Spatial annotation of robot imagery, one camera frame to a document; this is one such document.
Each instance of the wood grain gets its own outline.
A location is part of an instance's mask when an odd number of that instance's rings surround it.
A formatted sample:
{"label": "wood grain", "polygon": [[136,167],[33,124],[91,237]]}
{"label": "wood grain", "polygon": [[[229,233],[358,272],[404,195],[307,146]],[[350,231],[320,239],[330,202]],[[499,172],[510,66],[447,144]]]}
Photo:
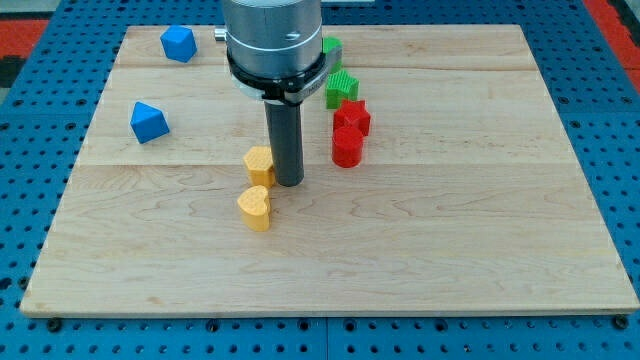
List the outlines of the wood grain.
{"label": "wood grain", "polygon": [[[304,182],[271,229],[235,208],[268,144],[224,44],[167,60],[127,32],[21,304],[33,317],[486,316],[637,309],[517,26],[326,27],[373,114],[363,163],[330,160],[322,94],[303,107]],[[137,144],[133,104],[172,132]]]}

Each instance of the toy block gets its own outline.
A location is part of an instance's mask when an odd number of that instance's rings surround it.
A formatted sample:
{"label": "toy block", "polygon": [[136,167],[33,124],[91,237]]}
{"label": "toy block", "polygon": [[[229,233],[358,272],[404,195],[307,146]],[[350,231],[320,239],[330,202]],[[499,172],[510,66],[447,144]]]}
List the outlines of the toy block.
{"label": "toy block", "polygon": [[269,230],[269,190],[262,185],[247,189],[238,198],[238,207],[242,215],[242,222],[253,231]]}
{"label": "toy block", "polygon": [[352,168],[362,160],[364,136],[358,128],[344,126],[333,132],[331,157],[343,168]]}
{"label": "toy block", "polygon": [[342,105],[333,114],[333,131],[343,126],[352,126],[360,129],[362,135],[369,136],[371,114],[369,114],[365,105],[364,100],[342,100]]}
{"label": "toy block", "polygon": [[[337,37],[327,36],[325,38],[322,38],[322,52],[323,53],[326,54],[329,51],[333,50],[333,48],[335,48],[337,46],[342,46],[342,41],[340,41],[340,39],[338,39]],[[340,60],[337,63],[335,63],[335,65],[333,65],[333,67],[331,68],[329,73],[331,73],[331,74],[337,73],[338,71],[340,71],[340,69],[342,69],[342,60]]]}
{"label": "toy block", "polygon": [[164,54],[171,60],[186,63],[198,51],[193,31],[183,26],[169,26],[160,36],[160,41]]}
{"label": "toy block", "polygon": [[327,109],[337,109],[343,99],[358,100],[358,79],[349,75],[346,70],[329,74],[325,94]]}
{"label": "toy block", "polygon": [[273,157],[269,146],[254,146],[242,158],[251,186],[262,185],[267,189],[276,183]]}
{"label": "toy block", "polygon": [[141,102],[133,107],[130,125],[140,144],[169,133],[162,111]]}

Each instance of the black cylindrical tool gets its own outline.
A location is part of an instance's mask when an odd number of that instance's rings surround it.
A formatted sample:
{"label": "black cylindrical tool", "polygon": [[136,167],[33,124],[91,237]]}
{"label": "black cylindrical tool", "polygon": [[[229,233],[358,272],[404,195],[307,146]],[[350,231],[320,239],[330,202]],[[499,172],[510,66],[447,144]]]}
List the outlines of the black cylindrical tool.
{"label": "black cylindrical tool", "polygon": [[296,186],[304,178],[300,106],[264,103],[276,181]]}

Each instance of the red cylinder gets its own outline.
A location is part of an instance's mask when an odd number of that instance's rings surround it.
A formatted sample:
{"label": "red cylinder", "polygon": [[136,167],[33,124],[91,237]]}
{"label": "red cylinder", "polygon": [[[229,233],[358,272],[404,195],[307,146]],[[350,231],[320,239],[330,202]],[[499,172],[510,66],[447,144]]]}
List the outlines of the red cylinder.
{"label": "red cylinder", "polygon": [[332,158],[336,165],[352,168],[362,160],[364,136],[358,128],[343,126],[333,132]]}

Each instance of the green ribbed block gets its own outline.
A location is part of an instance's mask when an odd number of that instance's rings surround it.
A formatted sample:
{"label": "green ribbed block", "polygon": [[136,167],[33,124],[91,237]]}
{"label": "green ribbed block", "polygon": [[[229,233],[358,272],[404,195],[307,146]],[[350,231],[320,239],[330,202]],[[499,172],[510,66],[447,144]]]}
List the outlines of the green ribbed block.
{"label": "green ribbed block", "polygon": [[[336,46],[342,46],[342,41],[340,41],[340,39],[338,39],[337,37],[327,36],[322,39],[323,53],[327,54],[329,51],[333,50],[333,48]],[[330,73],[331,74],[336,73],[340,71],[340,69],[342,69],[342,59],[340,59],[340,61],[338,61],[337,63],[335,63],[335,65],[333,65]]]}
{"label": "green ribbed block", "polygon": [[337,109],[343,99],[351,101],[358,100],[358,84],[360,81],[347,72],[340,70],[335,74],[330,74],[327,78],[327,109]]}

